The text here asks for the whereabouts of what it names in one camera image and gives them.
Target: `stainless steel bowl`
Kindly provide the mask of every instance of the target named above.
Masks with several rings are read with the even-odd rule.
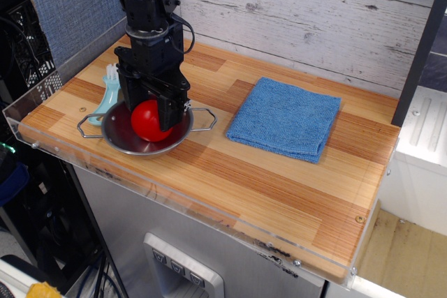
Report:
[[[207,111],[213,121],[208,128],[193,128],[193,111]],[[90,117],[102,116],[102,135],[85,135],[82,124]],[[87,139],[104,138],[107,143],[118,151],[125,154],[137,156],[157,157],[168,153],[177,147],[188,136],[189,132],[210,131],[217,122],[216,115],[207,108],[189,108],[183,116],[182,121],[173,127],[171,134],[164,140],[149,142],[135,134],[131,126],[131,112],[124,101],[113,105],[105,114],[88,114],[78,123],[81,136]]]

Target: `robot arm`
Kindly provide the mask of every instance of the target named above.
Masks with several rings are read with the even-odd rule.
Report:
[[[182,120],[189,107],[190,86],[179,68],[185,54],[183,25],[193,33],[192,27],[174,14],[179,0],[120,1],[131,39],[131,48],[115,49],[126,106],[133,111],[144,100],[157,99],[160,127],[166,131]]]

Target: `wood plank wall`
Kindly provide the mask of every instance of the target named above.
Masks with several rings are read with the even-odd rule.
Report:
[[[181,0],[199,41],[398,98],[433,0]]]

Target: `wooden cutting board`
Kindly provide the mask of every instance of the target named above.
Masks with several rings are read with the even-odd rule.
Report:
[[[333,262],[353,265],[365,230],[361,219],[370,214],[400,130],[390,125],[397,101],[196,44],[182,72],[191,83],[192,106],[210,108],[218,123],[211,131],[190,133],[165,156],[130,156],[104,139],[84,139],[76,129],[101,102],[105,67],[117,62],[114,48],[129,44],[122,38],[36,108],[22,121],[31,127],[22,126],[22,136],[156,201],[237,232],[237,238],[281,258],[299,259],[303,267],[343,281],[346,271]],[[235,113],[260,77],[342,98],[318,164],[226,138]],[[211,122],[206,112],[195,113],[195,119],[195,128]],[[87,134],[101,133],[88,123],[83,128]]]

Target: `bowl handle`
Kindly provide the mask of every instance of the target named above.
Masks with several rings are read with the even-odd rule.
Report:
[[[81,121],[79,121],[78,123],[78,131],[79,133],[81,133],[81,136],[84,139],[102,139],[103,136],[102,135],[85,135],[84,131],[81,128],[81,125],[90,117],[103,117],[104,113],[93,113],[93,114],[87,114],[84,119],[82,119]]]
[[[202,132],[202,131],[210,131],[210,130],[212,130],[212,128],[214,127],[214,125],[217,122],[217,117],[216,117],[216,115],[213,112],[211,112],[210,109],[208,109],[206,107],[195,107],[195,108],[191,108],[191,111],[207,111],[214,118],[214,120],[210,124],[210,127],[208,127],[208,128],[193,128],[193,129],[191,129],[191,132]]]

